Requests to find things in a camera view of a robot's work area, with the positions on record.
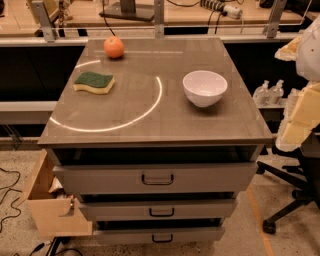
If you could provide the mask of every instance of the black handle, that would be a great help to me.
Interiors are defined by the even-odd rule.
[[[155,182],[150,182],[146,180],[146,177],[144,174],[141,176],[142,183],[144,185],[171,185],[174,182],[174,176],[173,174],[170,175],[170,180],[169,181],[155,181]]]
[[[154,238],[154,235],[152,235],[152,242],[154,242],[154,243],[171,243],[172,240],[173,240],[173,235],[172,234],[170,234],[170,239],[168,239],[168,240],[156,240]]]
[[[149,208],[149,214],[151,217],[172,217],[174,215],[174,208],[171,209],[171,213],[169,214],[154,214],[152,212],[152,208]]]

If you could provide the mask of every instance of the orange fruit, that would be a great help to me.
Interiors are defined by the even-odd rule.
[[[124,45],[117,36],[108,37],[103,43],[103,48],[110,58],[119,58],[124,53]]]

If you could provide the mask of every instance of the gray tabletop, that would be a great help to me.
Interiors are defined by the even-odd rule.
[[[46,128],[40,147],[128,145],[253,145],[272,135],[222,41],[128,39],[125,54],[110,59],[103,40],[91,40],[81,55]],[[183,77],[210,70],[228,82],[224,97],[208,108],[194,106]],[[82,72],[112,74],[106,95],[75,92]]]

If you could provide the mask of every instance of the metal post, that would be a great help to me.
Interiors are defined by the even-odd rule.
[[[274,1],[272,10],[269,16],[268,24],[263,30],[263,33],[267,36],[267,38],[274,38],[277,35],[281,15],[283,13],[286,3],[287,3],[287,0]]]
[[[42,0],[32,1],[32,7],[35,14],[38,16],[45,40],[47,42],[53,42],[57,38],[57,34],[53,29],[44,2]]]
[[[155,38],[164,37],[164,0],[154,0]]]

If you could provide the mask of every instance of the scouring pad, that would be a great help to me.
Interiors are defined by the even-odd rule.
[[[88,91],[94,94],[107,94],[115,80],[113,75],[101,75],[95,72],[82,73],[73,84],[75,91]]]

